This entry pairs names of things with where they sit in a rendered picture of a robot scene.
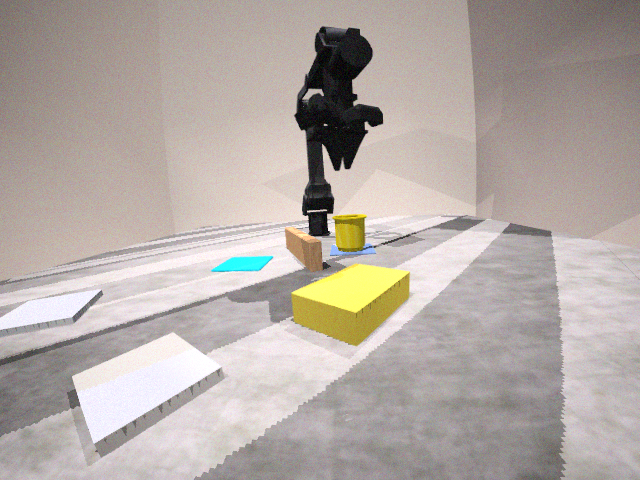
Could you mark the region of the yellow box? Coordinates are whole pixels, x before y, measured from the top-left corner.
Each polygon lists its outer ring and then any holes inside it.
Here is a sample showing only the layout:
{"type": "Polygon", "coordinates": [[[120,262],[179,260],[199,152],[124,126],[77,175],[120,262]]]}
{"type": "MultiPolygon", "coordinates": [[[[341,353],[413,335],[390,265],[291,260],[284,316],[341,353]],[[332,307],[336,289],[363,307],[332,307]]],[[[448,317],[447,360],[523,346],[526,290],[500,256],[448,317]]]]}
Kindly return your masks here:
{"type": "Polygon", "coordinates": [[[410,272],[354,264],[291,292],[294,322],[358,346],[408,298],[410,272]]]}

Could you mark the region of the light brown wooden bar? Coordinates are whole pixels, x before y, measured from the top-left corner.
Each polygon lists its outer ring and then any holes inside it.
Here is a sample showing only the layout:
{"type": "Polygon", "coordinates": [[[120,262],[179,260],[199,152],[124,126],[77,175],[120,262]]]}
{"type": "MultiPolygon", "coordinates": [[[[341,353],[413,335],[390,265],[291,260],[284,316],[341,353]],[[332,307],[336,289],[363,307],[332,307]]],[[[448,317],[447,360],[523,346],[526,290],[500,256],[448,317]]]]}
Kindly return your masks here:
{"type": "Polygon", "coordinates": [[[285,228],[286,248],[310,271],[323,270],[321,241],[294,228],[285,228]]]}

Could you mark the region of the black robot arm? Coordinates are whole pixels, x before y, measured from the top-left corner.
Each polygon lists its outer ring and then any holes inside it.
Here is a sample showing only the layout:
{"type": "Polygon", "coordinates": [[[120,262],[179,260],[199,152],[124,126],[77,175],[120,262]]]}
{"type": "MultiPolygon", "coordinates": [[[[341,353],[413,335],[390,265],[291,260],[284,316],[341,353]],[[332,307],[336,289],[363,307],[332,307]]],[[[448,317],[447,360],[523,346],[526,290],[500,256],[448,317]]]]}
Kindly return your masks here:
{"type": "MultiPolygon", "coordinates": [[[[316,57],[304,85],[298,94],[294,117],[300,130],[324,127],[321,122],[330,115],[337,118],[336,106],[327,93],[324,97],[315,93],[303,99],[308,89],[324,90],[335,85],[350,86],[352,80],[369,64],[372,47],[360,35],[359,28],[334,28],[322,26],[315,38],[316,57]],[[335,116],[334,116],[335,115],[335,116]]],[[[333,214],[334,200],[331,185],[324,177],[323,149],[321,142],[306,141],[309,182],[304,189],[302,213],[308,215],[310,236],[329,236],[327,214],[333,214]],[[325,210],[307,212],[311,210],[325,210]]]]}

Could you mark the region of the white flat rectangular slab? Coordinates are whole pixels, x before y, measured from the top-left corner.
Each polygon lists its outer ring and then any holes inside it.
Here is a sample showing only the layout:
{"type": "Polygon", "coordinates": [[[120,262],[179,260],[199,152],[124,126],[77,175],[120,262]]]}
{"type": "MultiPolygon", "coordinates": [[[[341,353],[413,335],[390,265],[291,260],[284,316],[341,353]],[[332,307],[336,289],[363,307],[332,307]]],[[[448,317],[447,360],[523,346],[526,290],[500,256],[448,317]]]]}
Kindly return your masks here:
{"type": "Polygon", "coordinates": [[[174,333],[72,376],[93,443],[103,457],[224,379],[174,333]]]}

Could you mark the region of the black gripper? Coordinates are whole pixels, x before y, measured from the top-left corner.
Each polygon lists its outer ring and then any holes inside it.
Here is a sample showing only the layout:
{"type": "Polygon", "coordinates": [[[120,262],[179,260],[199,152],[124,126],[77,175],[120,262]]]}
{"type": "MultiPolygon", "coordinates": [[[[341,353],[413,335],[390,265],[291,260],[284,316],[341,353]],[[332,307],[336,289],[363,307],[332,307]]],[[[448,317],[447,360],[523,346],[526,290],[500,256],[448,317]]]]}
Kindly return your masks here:
{"type": "Polygon", "coordinates": [[[336,106],[338,117],[330,119],[329,115],[321,122],[327,126],[315,125],[308,129],[306,141],[321,142],[325,146],[335,171],[340,171],[342,159],[345,169],[349,169],[364,136],[368,134],[365,122],[370,127],[382,125],[383,113],[375,106],[354,106],[357,94],[353,94],[350,86],[331,86],[324,90],[324,96],[327,93],[336,106]]]}

